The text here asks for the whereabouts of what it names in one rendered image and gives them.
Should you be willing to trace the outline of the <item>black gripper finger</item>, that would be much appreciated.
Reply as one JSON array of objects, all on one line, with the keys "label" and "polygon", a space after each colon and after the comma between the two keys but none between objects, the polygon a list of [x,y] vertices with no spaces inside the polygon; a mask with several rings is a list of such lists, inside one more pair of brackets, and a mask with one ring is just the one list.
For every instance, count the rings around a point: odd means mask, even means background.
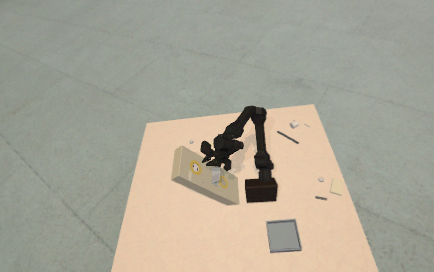
[{"label": "black gripper finger", "polygon": [[221,167],[221,165],[217,161],[218,160],[216,158],[214,158],[213,160],[211,160],[210,162],[208,162],[206,164],[206,166],[218,166],[218,167]]},{"label": "black gripper finger", "polygon": [[211,160],[211,158],[206,155],[205,158],[202,160],[202,163],[205,163],[205,162],[210,161],[210,160]]}]

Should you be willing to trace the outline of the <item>beige service panel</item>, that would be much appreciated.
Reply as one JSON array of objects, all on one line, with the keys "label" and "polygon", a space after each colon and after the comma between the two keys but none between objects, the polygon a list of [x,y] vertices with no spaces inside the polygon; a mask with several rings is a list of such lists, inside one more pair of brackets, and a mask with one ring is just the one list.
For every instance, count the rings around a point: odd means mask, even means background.
[{"label": "beige service panel", "polygon": [[[238,177],[220,167],[218,187],[212,182],[212,168],[202,163],[204,158],[181,145],[174,151],[171,181],[213,199],[226,206],[240,205]],[[197,164],[195,172],[192,165]]]}]

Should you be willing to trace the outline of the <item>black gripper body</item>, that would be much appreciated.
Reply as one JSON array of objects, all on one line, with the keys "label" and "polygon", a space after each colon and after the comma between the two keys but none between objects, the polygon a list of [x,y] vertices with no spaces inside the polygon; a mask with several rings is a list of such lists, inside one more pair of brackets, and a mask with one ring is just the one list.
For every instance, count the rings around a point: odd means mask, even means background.
[{"label": "black gripper body", "polygon": [[230,158],[230,155],[226,151],[221,151],[217,149],[213,150],[211,148],[211,144],[207,141],[201,142],[200,151],[210,158],[215,157],[220,165],[225,164],[225,166],[223,167],[224,170],[229,171],[231,169],[231,160],[228,159]]}]

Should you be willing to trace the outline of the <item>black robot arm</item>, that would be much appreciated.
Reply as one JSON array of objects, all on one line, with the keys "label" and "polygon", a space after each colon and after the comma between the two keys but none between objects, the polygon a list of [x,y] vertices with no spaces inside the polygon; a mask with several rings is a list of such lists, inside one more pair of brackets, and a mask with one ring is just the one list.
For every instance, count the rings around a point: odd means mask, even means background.
[{"label": "black robot arm", "polygon": [[243,141],[240,138],[244,132],[244,126],[250,119],[255,125],[257,153],[254,155],[256,169],[259,170],[261,182],[273,181],[272,170],[274,164],[266,150],[264,123],[267,119],[267,111],[264,107],[246,106],[235,122],[229,124],[223,134],[218,134],[213,139],[214,149],[226,151],[229,155],[243,149]]}]

